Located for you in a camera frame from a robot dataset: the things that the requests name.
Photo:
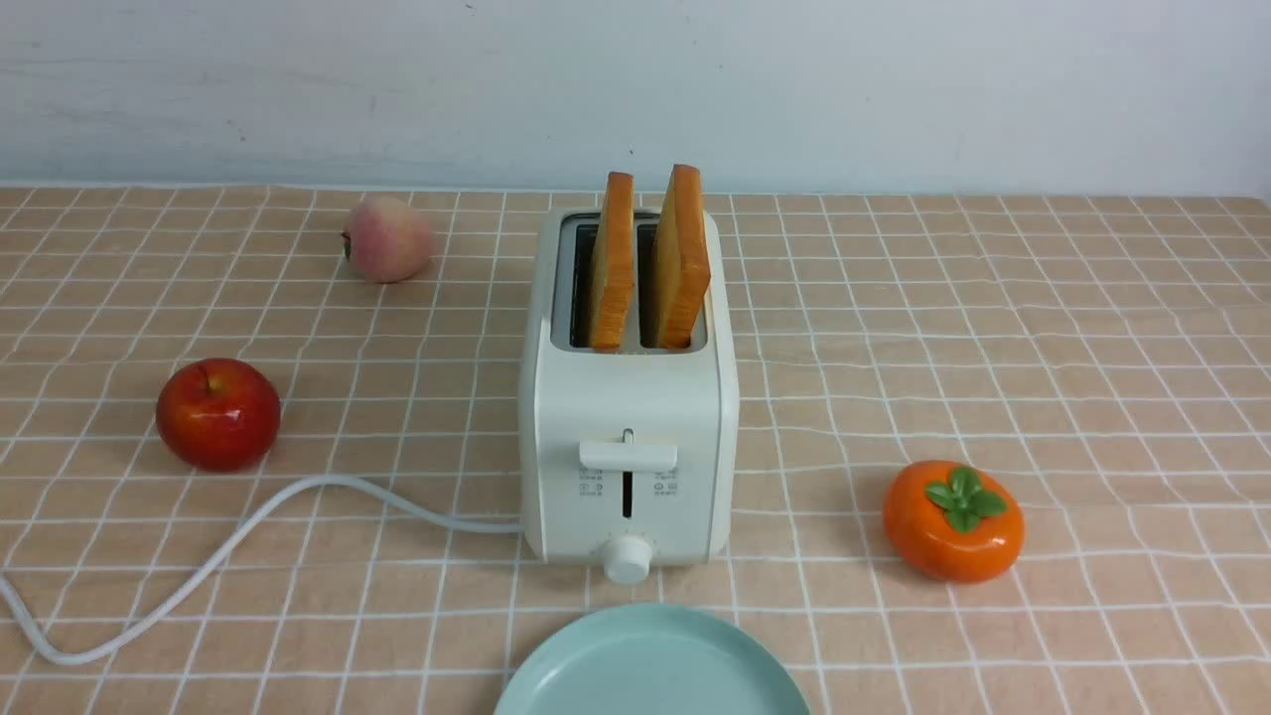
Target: toaster slot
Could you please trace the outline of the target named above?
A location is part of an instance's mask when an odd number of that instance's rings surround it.
[[[636,226],[636,290],[639,300],[639,343],[657,347],[657,284],[653,281],[653,236],[657,224]]]
[[[569,347],[588,347],[591,325],[591,253],[596,249],[597,224],[580,224],[573,237],[573,302],[569,306]]]

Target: persimmon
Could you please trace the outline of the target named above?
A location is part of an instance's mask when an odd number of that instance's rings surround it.
[[[1014,498],[980,470],[944,460],[914,462],[896,475],[882,523],[901,559],[938,580],[996,578],[1024,544]]]

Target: power cord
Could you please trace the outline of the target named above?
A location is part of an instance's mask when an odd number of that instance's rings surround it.
[[[393,494],[391,491],[379,488],[364,479],[358,478],[346,478],[342,475],[325,475],[318,478],[305,478],[297,483],[289,485],[286,489],[275,494],[268,502],[257,509],[252,518],[243,523],[230,538],[225,540],[225,544],[212,554],[197,571],[192,575],[179,589],[175,591],[168,601],[155,607],[145,618],[137,621],[132,627],[125,630],[122,634],[114,636],[113,639],[105,641],[104,644],[81,652],[81,653],[65,653],[53,648],[48,643],[48,638],[39,630],[39,625],[36,624],[36,618],[31,615],[27,605],[18,596],[18,592],[13,588],[13,584],[8,579],[0,577],[0,597],[4,597],[9,610],[13,611],[13,617],[18,622],[18,627],[22,629],[23,635],[31,641],[36,652],[39,653],[46,660],[53,663],[55,665],[83,665],[85,663],[92,663],[102,657],[111,655],[112,653],[119,650],[132,640],[135,640],[141,634],[146,632],[150,626],[155,625],[160,618],[167,616],[173,608],[180,605],[189,594],[198,588],[214,569],[225,561],[234,547],[239,545],[247,536],[254,530],[266,517],[268,517],[275,509],[282,505],[283,502],[291,499],[292,497],[300,494],[301,491],[320,488],[320,486],[347,486],[355,489],[362,494],[374,497],[385,504],[397,507],[402,512],[411,514],[412,517],[418,517],[426,522],[431,522],[438,527],[447,530],[454,530],[456,532],[475,532],[483,535],[515,535],[522,531],[520,522],[507,522],[507,523],[493,523],[493,522],[469,522],[465,519],[456,519],[454,517],[446,517],[445,514],[438,514],[436,512],[430,512],[418,504],[412,504],[405,499]]]

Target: light blue plate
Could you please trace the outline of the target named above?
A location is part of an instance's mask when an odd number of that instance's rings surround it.
[[[585,616],[512,676],[494,715],[807,715],[782,664],[732,624],[639,603]]]

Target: persimmon leaf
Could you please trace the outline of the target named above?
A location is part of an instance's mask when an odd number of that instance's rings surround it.
[[[1007,503],[989,490],[980,490],[971,498],[971,512],[981,519],[996,517],[1007,511]]]
[[[946,512],[944,518],[948,521],[949,526],[953,527],[955,532],[969,533],[980,526],[980,517],[975,516],[972,512],[963,509],[955,509],[952,512]]]
[[[949,489],[958,497],[970,498],[980,491],[980,475],[971,467],[955,467],[949,471]]]
[[[932,483],[927,485],[927,499],[930,499],[941,509],[957,509],[957,497],[949,485],[944,483]]]

